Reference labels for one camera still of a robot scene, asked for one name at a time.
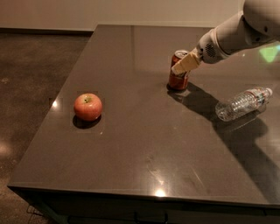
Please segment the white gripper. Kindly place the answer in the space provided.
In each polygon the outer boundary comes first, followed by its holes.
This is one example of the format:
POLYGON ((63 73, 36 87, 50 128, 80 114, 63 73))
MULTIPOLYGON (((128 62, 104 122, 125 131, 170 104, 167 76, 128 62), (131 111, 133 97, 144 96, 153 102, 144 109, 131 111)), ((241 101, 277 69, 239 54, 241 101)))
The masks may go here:
POLYGON ((216 29, 212 29, 203 35, 196 48, 190 52, 177 50, 174 55, 178 57, 178 61, 171 67, 175 75, 188 73, 196 69, 201 61, 206 64, 216 64, 229 57, 220 47, 216 29))

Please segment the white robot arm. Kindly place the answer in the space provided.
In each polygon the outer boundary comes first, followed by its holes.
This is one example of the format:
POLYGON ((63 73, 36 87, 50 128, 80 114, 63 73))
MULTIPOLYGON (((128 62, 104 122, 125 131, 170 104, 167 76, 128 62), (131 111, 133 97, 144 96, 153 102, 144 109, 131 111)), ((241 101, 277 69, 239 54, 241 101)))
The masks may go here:
POLYGON ((245 0, 242 10, 201 37, 171 70, 175 75, 215 64, 245 49, 280 39, 280 0, 245 0))

